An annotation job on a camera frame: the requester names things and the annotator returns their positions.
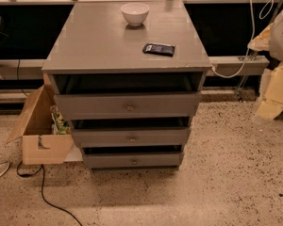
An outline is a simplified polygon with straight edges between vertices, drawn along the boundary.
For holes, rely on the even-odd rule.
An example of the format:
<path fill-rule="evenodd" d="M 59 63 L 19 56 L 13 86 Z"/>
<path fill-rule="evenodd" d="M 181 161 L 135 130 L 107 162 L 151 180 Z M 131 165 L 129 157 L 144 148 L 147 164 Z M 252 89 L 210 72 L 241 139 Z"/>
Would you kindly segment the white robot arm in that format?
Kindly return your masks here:
<path fill-rule="evenodd" d="M 265 69 L 261 77 L 253 122 L 263 124 L 274 120 L 283 111 L 283 9 L 247 47 L 254 51 L 268 51 L 271 58 L 279 61 L 275 69 Z"/>

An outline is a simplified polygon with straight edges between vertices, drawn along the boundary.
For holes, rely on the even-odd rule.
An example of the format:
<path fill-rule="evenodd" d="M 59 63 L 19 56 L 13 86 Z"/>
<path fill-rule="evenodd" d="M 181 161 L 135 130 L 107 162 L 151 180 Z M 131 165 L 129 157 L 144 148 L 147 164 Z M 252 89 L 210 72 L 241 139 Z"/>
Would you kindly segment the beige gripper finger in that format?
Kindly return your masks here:
<path fill-rule="evenodd" d="M 283 62 L 265 69 L 260 80 L 259 97 L 254 105 L 254 122 L 274 120 L 283 111 Z"/>
<path fill-rule="evenodd" d="M 253 51 L 269 51 L 272 27 L 273 24 L 265 27 L 255 38 L 250 40 L 247 47 Z"/>

